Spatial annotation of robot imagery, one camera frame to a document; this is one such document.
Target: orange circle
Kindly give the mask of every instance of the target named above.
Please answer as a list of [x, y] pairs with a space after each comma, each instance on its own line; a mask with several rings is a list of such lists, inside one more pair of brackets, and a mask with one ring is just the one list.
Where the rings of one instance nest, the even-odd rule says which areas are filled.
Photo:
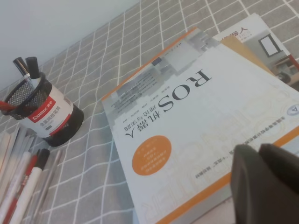
[[151, 175], [159, 171], [171, 154], [171, 142], [157, 135], [145, 140], [136, 150], [132, 160], [133, 170], [139, 175]]

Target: tablecloth grid pattern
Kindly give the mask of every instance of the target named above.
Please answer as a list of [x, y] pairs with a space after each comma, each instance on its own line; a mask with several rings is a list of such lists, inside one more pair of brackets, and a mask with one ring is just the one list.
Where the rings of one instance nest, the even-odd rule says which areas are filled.
[[[55, 152], [63, 151], [41, 223], [132, 223], [134, 206], [100, 99], [187, 30], [197, 26], [214, 36], [252, 13], [262, 16], [299, 61], [299, 0], [144, 0], [42, 65], [85, 120], [59, 148], [39, 138], [34, 142], [34, 151], [52, 150], [43, 178]], [[0, 117], [0, 132], [17, 125]]]

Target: red pen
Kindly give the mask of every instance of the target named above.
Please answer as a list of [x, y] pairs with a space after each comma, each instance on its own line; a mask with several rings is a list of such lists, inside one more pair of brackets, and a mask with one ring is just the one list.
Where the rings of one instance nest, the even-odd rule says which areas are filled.
[[5, 216], [5, 219], [4, 219], [4, 221], [3, 221], [3, 224], [8, 224], [9, 221], [10, 221], [10, 219], [11, 219], [11, 217], [13, 216], [14, 210], [15, 210], [16, 205], [17, 205], [17, 202], [18, 202], [18, 199], [19, 199], [19, 197], [20, 197], [20, 195], [21, 195], [21, 193], [22, 193], [22, 191], [23, 191], [23, 189], [24, 189], [24, 187], [25, 187], [25, 185], [26, 185], [26, 183], [27, 183], [27, 180], [28, 180], [28, 178], [29, 178], [29, 175], [30, 175], [30, 173], [31, 173], [31, 171], [32, 171], [32, 169], [33, 169], [33, 167], [34, 167], [35, 164], [36, 164], [37, 157], [38, 157], [38, 153], [39, 153], [39, 150], [38, 150], [38, 152], [37, 152], [36, 155], [32, 156], [32, 158], [31, 158], [31, 160], [30, 160], [30, 163], [29, 163], [29, 165], [27, 166], [26, 173], [25, 173], [25, 175], [24, 175], [24, 179], [23, 179], [23, 181], [22, 181], [22, 184], [20, 185], [20, 187], [19, 187], [17, 193], [16, 193], [15, 196], [14, 196], [13, 201], [12, 201], [11, 204], [10, 204], [10, 207], [9, 207], [9, 209], [8, 209], [8, 211], [7, 211], [7, 214], [6, 214], [6, 216]]

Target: book cover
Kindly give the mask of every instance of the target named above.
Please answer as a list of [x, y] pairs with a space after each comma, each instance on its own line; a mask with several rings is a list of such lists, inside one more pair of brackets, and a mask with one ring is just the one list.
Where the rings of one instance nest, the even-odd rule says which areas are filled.
[[235, 145], [299, 135], [299, 93], [198, 29], [102, 103], [142, 224], [194, 221], [230, 196]]
[[233, 35], [284, 83], [299, 91], [299, 64], [257, 14], [252, 14], [214, 36], [220, 41]]

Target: black mesh pen holder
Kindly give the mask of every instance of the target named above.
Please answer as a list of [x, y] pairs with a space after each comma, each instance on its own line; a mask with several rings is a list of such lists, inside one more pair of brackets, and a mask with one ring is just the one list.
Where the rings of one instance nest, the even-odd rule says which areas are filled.
[[21, 81], [6, 97], [5, 102], [16, 106], [12, 111], [2, 112], [4, 115], [10, 115], [16, 120], [22, 120], [37, 110], [49, 96], [52, 90], [52, 84], [46, 80], [41, 72], [41, 80], [34, 89], [26, 80]]
[[7, 96], [5, 102], [16, 108], [2, 112], [34, 130], [50, 146], [66, 143], [81, 127], [84, 114], [56, 89], [40, 72], [36, 88], [21, 81]]

